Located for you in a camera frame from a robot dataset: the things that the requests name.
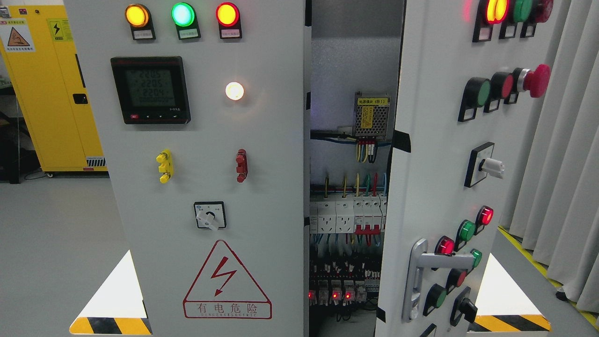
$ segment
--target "digital power meter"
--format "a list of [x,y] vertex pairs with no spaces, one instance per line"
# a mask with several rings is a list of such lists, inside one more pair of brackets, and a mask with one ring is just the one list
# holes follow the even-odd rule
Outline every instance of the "digital power meter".
[[191,120],[181,56],[111,58],[125,124]]

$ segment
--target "red led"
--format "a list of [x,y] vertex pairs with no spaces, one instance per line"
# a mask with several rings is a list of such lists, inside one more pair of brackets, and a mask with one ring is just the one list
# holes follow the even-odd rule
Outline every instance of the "red led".
[[441,237],[435,248],[437,254],[451,254],[455,247],[455,242],[447,236]]
[[479,216],[477,219],[477,224],[488,225],[491,223],[493,219],[493,208],[489,206],[483,206],[479,211]]

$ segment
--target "yellow floor tape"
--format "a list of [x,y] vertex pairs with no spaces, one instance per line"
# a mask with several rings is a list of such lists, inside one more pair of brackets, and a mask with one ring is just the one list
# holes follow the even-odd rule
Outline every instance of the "yellow floor tape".
[[[518,249],[518,251],[524,255],[524,257],[551,283],[553,284],[554,287],[561,287],[562,284],[557,282],[556,280],[550,279],[549,277],[547,277],[547,268],[545,267],[545,265],[536,262],[533,259],[532,254],[530,254],[526,249],[524,249],[522,247],[522,244],[520,244],[520,241],[516,240],[510,233],[507,232],[507,230],[505,228],[503,228],[502,226],[497,227],[497,229],[499,229],[499,232],[501,234],[503,234],[503,236],[506,237],[506,239],[512,243],[512,245],[514,245],[514,247],[516,247],[516,249]],[[595,323],[597,322],[597,316],[588,312],[588,311],[584,311],[584,310],[578,310],[578,308],[576,308],[576,303],[572,302],[572,301],[568,301],[570,302],[570,304],[572,304],[572,306],[576,309],[576,311],[578,311],[582,317],[584,317],[587,321],[589,321],[589,323],[595,328],[597,329],[597,331],[599,331],[599,327],[597,325],[595,325]]]

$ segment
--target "vent grille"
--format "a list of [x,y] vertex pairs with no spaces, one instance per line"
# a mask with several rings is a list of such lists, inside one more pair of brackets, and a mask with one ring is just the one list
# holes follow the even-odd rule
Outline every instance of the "vent grille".
[[106,166],[106,158],[104,157],[86,157],[88,167]]

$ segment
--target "red warning triangle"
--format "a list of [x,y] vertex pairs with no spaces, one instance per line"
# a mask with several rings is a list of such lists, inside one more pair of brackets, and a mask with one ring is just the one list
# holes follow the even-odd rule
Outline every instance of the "red warning triangle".
[[183,312],[187,318],[269,320],[273,306],[237,254],[218,240],[185,295]]
[[13,27],[10,30],[10,37],[8,37],[8,47],[29,47],[30,44],[27,42],[23,36],[17,32],[17,30]]

